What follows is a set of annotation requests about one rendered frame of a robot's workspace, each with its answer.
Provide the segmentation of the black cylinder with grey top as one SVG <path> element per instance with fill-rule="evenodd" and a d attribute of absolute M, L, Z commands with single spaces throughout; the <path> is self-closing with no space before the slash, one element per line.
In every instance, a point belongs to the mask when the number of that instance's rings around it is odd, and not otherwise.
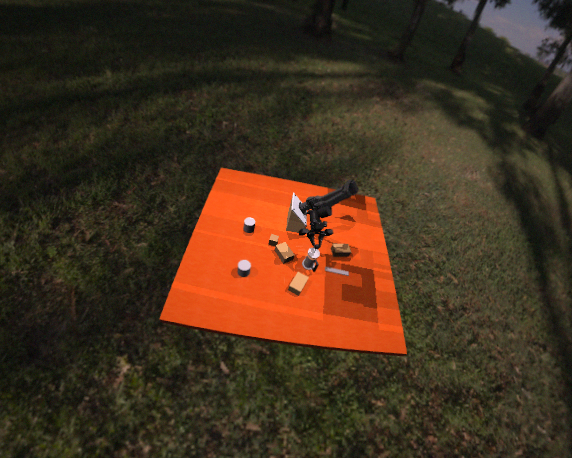
<path fill-rule="evenodd" d="M 243 230 L 246 233 L 252 233 L 255 229 L 255 219 L 247 217 L 244 219 Z"/>
<path fill-rule="evenodd" d="M 247 260 L 241 260 L 238 262 L 238 274 L 242 277 L 249 276 L 251 264 Z"/>

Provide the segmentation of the glass french press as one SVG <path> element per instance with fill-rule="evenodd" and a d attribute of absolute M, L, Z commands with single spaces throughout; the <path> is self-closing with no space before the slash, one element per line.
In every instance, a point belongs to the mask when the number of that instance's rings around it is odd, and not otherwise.
<path fill-rule="evenodd" d="M 320 248 L 320 246 L 318 244 L 315 245 L 315 248 L 312 247 L 308 250 L 308 253 L 305 257 L 305 259 L 302 262 L 302 266 L 306 269 L 306 270 L 312 270 L 313 273 L 316 272 L 319 263 L 317 261 L 318 257 L 320 256 L 320 251 L 318 250 Z M 316 263 L 316 266 L 315 266 Z"/>

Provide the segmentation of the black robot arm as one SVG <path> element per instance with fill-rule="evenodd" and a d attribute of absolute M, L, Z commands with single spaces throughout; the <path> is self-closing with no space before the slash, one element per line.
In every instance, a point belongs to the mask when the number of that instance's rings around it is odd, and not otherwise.
<path fill-rule="evenodd" d="M 303 214 L 308 210 L 306 214 L 310 215 L 310 220 L 313 219 L 312 228 L 324 229 L 324 227 L 327 227 L 328 222 L 322 222 L 322 220 L 316 221 L 316 219 L 332 216 L 332 206 L 345 198 L 355 196 L 358 190 L 356 181 L 351 179 L 347 181 L 342 188 L 335 189 L 323 196 L 309 196 L 306 202 L 299 202 L 299 209 Z"/>

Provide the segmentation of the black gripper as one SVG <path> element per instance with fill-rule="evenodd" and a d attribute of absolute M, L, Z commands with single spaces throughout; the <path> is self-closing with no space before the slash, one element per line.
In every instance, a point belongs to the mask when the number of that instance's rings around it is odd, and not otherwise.
<path fill-rule="evenodd" d="M 325 236 L 331 236 L 331 235 L 333 235 L 333 234 L 334 234 L 334 231 L 333 231 L 332 229 L 326 229 L 326 230 L 324 230 L 324 231 L 321 231 L 322 229 L 312 228 L 312 222 L 313 222 L 313 219 L 310 220 L 311 230 L 309 230 L 308 228 L 302 228 L 302 229 L 299 231 L 299 236 L 304 236 L 305 234 L 307 234 L 306 237 L 309 238 L 309 240 L 311 241 L 313 247 L 315 248 L 314 235 L 315 235 L 315 234 L 319 234 L 319 236 L 318 236 L 318 241 L 319 241 L 319 246 L 320 246 L 320 248 L 321 248 L 323 238 L 324 238 Z"/>

